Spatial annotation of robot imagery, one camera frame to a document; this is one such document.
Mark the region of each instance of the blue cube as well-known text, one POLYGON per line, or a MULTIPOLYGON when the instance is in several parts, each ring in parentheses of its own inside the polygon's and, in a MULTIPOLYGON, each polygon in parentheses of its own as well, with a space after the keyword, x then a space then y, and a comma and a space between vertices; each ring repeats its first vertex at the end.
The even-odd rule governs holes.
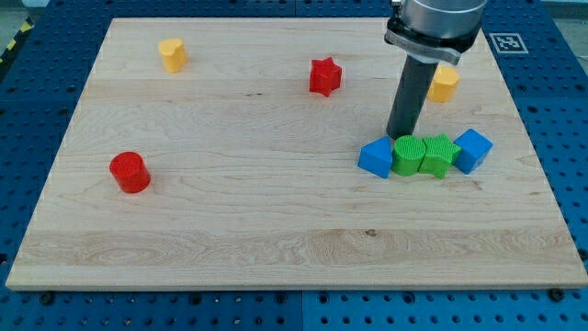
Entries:
POLYGON ((465 131, 454 144, 461 147, 455 166, 466 175, 484 162, 492 148, 492 142, 473 129, 465 131))
POLYGON ((357 165, 382 178, 388 178, 392 167, 390 137, 382 137, 361 148, 357 165))

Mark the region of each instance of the wooden board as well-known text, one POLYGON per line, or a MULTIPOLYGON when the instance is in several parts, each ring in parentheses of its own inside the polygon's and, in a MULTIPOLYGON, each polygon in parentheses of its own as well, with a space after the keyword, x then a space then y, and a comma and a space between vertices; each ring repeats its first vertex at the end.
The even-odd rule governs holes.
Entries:
POLYGON ((470 176, 381 179, 405 53, 377 19, 115 19, 12 267, 12 290, 523 289, 587 278, 483 36, 415 134, 494 142, 470 176), (161 65, 182 38, 189 64, 161 65), (311 59, 344 67, 308 92, 311 59), (109 161, 153 175, 121 193, 109 161))

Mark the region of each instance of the blue pegboard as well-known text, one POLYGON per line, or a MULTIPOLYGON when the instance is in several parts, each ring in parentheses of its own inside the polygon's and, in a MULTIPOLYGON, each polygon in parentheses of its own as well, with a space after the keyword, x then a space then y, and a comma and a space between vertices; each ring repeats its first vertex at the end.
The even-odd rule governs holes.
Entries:
MULTIPOLYGON (((386 17, 388 0, 53 0, 0 85, 0 281, 4 284, 113 17, 386 17)), ((588 257, 586 75, 538 0, 491 0, 484 33, 572 237, 588 257)), ((14 293, 0 330, 586 329, 588 291, 14 293)))

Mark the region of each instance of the toy block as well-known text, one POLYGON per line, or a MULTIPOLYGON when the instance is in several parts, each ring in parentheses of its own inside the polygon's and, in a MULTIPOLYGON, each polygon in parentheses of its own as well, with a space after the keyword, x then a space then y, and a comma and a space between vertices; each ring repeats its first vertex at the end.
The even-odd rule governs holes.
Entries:
POLYGON ((455 166, 466 175, 480 166, 492 149, 492 142, 473 129, 461 134, 454 144, 461 147, 455 166))
POLYGON ((439 66, 433 76, 427 96, 436 102, 448 102, 459 83, 459 74, 453 67, 439 66))
POLYGON ((312 60, 309 90, 328 97, 333 90, 341 86, 342 74, 343 69, 334 63, 333 58, 312 60))
POLYGON ((382 178, 388 178, 392 167, 390 137, 382 137, 361 148, 357 165, 382 178))
POLYGON ((424 143, 420 139, 412 135, 398 138, 392 150, 392 171, 400 176, 416 174, 423 162, 424 153, 424 143))
POLYGON ((138 193, 147 188, 151 175, 139 154, 124 152, 110 162, 110 173, 126 193, 138 193))
POLYGON ((159 53, 162 55, 164 68, 171 74, 175 74, 187 63, 186 49, 181 39, 173 38, 159 43, 159 53))
POLYGON ((458 159, 461 147, 452 143, 444 133, 436 137, 423 138, 423 143, 426 153, 419 172, 444 178, 447 170, 458 159))

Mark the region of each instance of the green block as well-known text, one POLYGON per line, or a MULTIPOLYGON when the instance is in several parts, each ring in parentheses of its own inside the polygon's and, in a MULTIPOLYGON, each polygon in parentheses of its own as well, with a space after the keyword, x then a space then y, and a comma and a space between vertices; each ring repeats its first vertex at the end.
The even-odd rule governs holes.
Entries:
POLYGON ((400 176, 412 176, 419 171, 425 147, 422 140, 406 135, 398 138, 392 150, 392 171, 400 176))
POLYGON ((419 172, 444 178, 447 170, 458 159, 461 147, 452 143, 444 133, 436 137, 423 138, 423 142, 426 153, 419 172))

